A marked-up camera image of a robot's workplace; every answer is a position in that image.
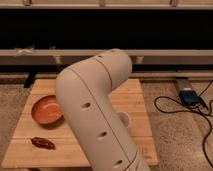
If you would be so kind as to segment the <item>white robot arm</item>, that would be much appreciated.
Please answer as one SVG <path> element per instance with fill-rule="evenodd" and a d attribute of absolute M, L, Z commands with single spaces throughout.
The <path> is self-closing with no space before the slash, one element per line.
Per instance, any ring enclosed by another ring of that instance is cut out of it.
<path fill-rule="evenodd" d="M 109 100 L 131 72 L 130 57 L 112 49 L 66 67 L 56 78 L 57 102 L 93 171 L 150 171 Z"/>

